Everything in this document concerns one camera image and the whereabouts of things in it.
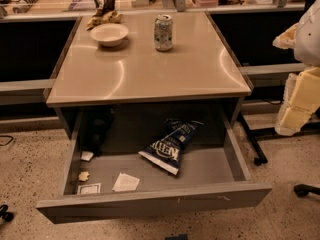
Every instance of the terrazzo floor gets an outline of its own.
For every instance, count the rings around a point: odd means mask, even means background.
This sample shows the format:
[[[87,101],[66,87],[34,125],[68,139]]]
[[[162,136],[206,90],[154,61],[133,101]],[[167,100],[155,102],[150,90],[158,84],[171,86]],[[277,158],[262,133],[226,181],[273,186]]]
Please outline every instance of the terrazzo floor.
[[[250,125],[272,124],[274,114],[246,116]],[[320,183],[320,134],[260,141],[269,162],[253,164],[255,152],[242,126],[234,132],[255,182],[270,182],[272,191],[258,206],[152,218],[127,218],[52,224],[35,206],[55,198],[69,140],[57,118],[0,122],[1,134],[14,140],[0,147],[0,204],[15,217],[0,220],[0,239],[164,240],[187,234],[206,239],[320,239],[320,196],[298,198],[296,184]]]

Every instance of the soda can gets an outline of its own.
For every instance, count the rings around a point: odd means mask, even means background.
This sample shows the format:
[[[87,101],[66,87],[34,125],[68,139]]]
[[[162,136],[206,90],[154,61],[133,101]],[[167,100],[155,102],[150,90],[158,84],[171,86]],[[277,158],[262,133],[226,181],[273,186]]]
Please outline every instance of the soda can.
[[[170,15],[160,14],[154,25],[154,45],[158,51],[167,51],[172,48],[172,24]]]

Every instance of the paper scrap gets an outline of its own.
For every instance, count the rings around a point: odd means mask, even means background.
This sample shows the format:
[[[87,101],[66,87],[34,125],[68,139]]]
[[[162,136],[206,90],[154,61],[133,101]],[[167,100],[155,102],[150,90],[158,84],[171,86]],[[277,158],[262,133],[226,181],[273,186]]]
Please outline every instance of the paper scrap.
[[[89,172],[81,172],[78,176],[78,179],[80,181],[87,181],[89,180],[89,176],[90,176]]]
[[[78,195],[100,193],[101,183],[78,186]]]
[[[136,190],[140,179],[120,172],[112,190],[115,192]]]
[[[93,157],[93,153],[90,151],[82,151],[81,160],[89,162]]]

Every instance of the white bowl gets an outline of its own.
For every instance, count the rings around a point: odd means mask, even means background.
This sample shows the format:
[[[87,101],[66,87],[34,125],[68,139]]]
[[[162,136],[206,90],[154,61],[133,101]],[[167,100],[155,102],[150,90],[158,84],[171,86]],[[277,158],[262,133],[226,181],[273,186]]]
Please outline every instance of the white bowl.
[[[128,28],[122,24],[106,23],[92,29],[90,36],[103,46],[113,47],[121,44],[128,33]]]

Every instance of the small piece of paper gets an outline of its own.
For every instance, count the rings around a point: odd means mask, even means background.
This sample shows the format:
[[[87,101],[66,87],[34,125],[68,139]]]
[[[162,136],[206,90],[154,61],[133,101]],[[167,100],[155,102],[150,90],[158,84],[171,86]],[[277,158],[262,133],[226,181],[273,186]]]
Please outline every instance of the small piece of paper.
[[[93,153],[90,151],[82,151],[82,153],[81,153],[81,160],[82,161],[90,162],[92,157],[93,157]]]
[[[100,193],[101,183],[78,186],[78,195]]]
[[[112,190],[115,192],[136,190],[139,182],[140,179],[120,172],[120,175]]]

